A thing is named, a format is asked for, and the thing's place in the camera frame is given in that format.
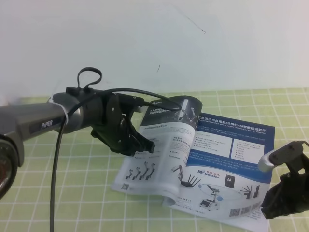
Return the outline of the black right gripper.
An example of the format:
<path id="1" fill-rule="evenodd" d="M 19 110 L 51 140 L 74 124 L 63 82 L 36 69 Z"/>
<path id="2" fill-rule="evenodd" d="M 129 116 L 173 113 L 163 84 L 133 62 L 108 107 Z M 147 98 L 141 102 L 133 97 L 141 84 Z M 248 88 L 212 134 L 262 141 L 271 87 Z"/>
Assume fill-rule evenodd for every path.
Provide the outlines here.
<path id="1" fill-rule="evenodd" d="M 286 163 L 289 172 L 265 195 L 261 211 L 265 219 L 302 213 L 309 209 L 309 158 L 301 154 Z"/>

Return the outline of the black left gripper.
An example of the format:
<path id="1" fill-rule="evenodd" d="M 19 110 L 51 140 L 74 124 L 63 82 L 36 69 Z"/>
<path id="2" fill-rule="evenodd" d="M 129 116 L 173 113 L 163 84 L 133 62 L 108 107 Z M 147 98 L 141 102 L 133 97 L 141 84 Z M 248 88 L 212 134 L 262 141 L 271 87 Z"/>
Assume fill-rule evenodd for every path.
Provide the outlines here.
<path id="1" fill-rule="evenodd" d="M 106 104 L 102 123 L 92 126 L 91 135 L 107 145 L 112 152 L 134 156 L 136 152 L 154 152 L 154 142 L 148 140 L 131 125 L 122 114 L 117 94 L 112 94 Z"/>

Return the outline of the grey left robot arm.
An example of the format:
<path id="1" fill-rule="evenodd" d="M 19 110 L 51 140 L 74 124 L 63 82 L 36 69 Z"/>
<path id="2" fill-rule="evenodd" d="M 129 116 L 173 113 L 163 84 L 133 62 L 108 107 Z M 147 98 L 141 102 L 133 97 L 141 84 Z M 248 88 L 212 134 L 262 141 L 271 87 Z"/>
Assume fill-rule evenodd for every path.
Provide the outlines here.
<path id="1" fill-rule="evenodd" d="M 155 144 L 132 125 L 143 98 L 107 91 L 77 95 L 58 93 L 54 102 L 9 105 L 0 108 L 0 195 L 12 186 L 25 159 L 24 141 L 49 131 L 72 133 L 92 127 L 91 135 L 112 152 L 134 156 L 153 153 Z"/>

